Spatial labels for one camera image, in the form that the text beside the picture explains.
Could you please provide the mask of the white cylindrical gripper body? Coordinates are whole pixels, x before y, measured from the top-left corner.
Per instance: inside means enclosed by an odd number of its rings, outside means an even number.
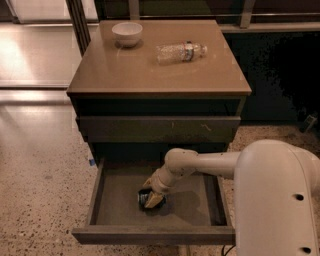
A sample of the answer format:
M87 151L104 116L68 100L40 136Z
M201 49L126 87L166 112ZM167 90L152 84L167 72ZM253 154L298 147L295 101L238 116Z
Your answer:
M172 188L172 182L172 176L161 170L156 170L151 176L151 188L158 194L168 194Z

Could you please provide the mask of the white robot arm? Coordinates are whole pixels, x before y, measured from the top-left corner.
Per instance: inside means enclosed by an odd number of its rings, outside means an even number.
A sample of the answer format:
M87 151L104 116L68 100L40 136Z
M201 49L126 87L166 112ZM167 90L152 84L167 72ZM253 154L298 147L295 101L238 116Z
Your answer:
M240 152L200 154L175 148L144 186L143 206L156 207L175 184L200 172L234 181L237 256L319 256L312 196L320 160L277 140L259 140Z

